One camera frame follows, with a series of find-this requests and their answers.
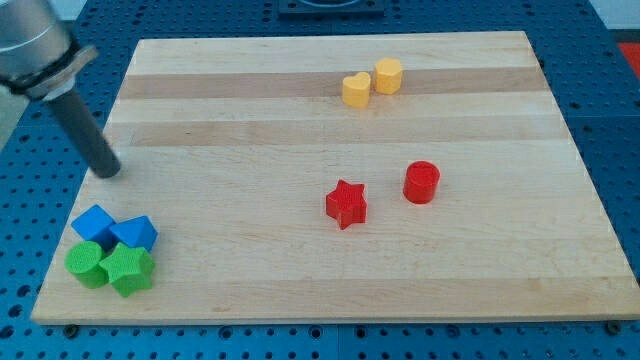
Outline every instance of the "wooden cutting board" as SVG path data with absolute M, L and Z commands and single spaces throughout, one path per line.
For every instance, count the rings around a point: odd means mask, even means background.
M 343 105 L 382 57 L 402 90 Z M 64 270 L 41 324 L 627 319 L 640 290 L 522 32 L 143 40 L 106 133 L 123 170 L 88 174 L 70 215 L 147 214 L 152 290 L 87 290 Z M 404 172 L 442 173 L 433 202 Z M 366 224 L 325 194 L 366 184 Z

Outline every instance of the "yellow cube block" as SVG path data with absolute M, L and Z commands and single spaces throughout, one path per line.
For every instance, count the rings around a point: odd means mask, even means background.
M 402 86 L 402 64 L 398 59 L 384 58 L 373 71 L 374 87 L 380 94 L 391 95 Z
M 365 108 L 369 104 L 371 75 L 359 72 L 342 80 L 342 101 L 349 106 Z

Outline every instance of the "blue pegboard table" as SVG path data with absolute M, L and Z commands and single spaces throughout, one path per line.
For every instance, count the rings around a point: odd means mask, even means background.
M 385 16 L 279 20 L 276 3 L 89 0 L 75 32 L 101 57 L 79 88 L 104 124 L 140 38 L 525 30 L 640 277 L 640 92 L 586 0 L 387 0 Z M 640 322 L 187 328 L 29 320 L 86 166 L 41 104 L 0 155 L 0 359 L 640 358 Z

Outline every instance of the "blue block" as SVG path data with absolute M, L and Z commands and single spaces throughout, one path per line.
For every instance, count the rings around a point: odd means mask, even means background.
M 148 216 L 140 216 L 131 220 L 112 225 L 109 230 L 128 247 L 143 247 L 151 252 L 156 242 L 158 232 L 153 227 Z
M 71 227 L 87 241 L 95 241 L 109 251 L 116 246 L 117 239 L 109 231 L 109 227 L 115 224 L 115 220 L 99 205 L 93 205 L 89 210 L 78 216 Z

